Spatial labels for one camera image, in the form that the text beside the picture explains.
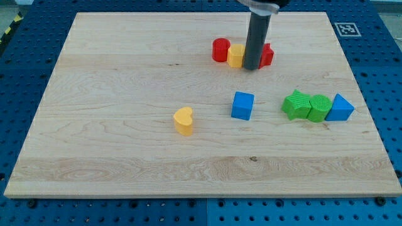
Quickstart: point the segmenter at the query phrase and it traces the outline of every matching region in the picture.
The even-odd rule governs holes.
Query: blue pegboard
[[[248,11],[235,0],[37,0],[0,58],[0,191],[78,11]],[[325,11],[381,139],[402,170],[402,53],[369,1],[293,0],[283,11]],[[342,36],[354,23],[361,36]],[[402,225],[402,198],[367,199],[8,200],[0,225]]]

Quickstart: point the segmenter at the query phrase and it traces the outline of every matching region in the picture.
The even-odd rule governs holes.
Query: toy block
[[[190,136],[193,134],[193,109],[191,107],[183,107],[178,109],[173,115],[175,121],[175,128],[178,133],[183,136]]]
[[[311,108],[310,95],[299,90],[294,90],[291,95],[285,97],[282,104],[282,110],[288,114],[289,120],[306,119]]]
[[[244,92],[236,92],[232,104],[232,117],[243,120],[250,120],[254,104],[254,95]]]
[[[271,49],[271,44],[270,43],[265,44],[258,69],[261,69],[263,66],[271,65],[273,57],[274,57],[274,51]]]
[[[354,111],[354,107],[343,96],[337,94],[332,108],[325,118],[326,121],[346,121]]]
[[[227,51],[227,63],[232,68],[241,68],[243,66],[243,56],[245,47],[242,44],[233,44]]]
[[[331,110],[332,102],[324,95],[314,95],[310,99],[312,109],[308,113],[307,119],[312,122],[322,122]]]
[[[212,59],[216,62],[225,62],[229,47],[231,47],[231,43],[226,38],[215,39],[212,43]]]

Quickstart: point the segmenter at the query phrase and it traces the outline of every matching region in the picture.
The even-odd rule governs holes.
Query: yellow heart-shaped block
[[[193,134],[193,109],[191,107],[182,107],[173,115],[175,128],[183,136]]]

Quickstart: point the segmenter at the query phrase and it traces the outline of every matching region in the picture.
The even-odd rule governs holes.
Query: blue cube
[[[346,121],[352,114],[354,107],[340,94],[334,98],[331,110],[328,112],[326,121]]]
[[[232,105],[232,117],[236,119],[250,120],[254,104],[254,95],[244,92],[236,92]]]

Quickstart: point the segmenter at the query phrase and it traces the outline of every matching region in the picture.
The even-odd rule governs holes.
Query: table surface
[[[79,13],[6,188],[10,198],[398,196],[399,181],[325,13],[280,13],[273,65],[211,59],[245,43],[247,13]],[[294,89],[356,108],[289,121]],[[256,96],[230,117],[235,91]],[[194,111],[179,135],[174,112]]]

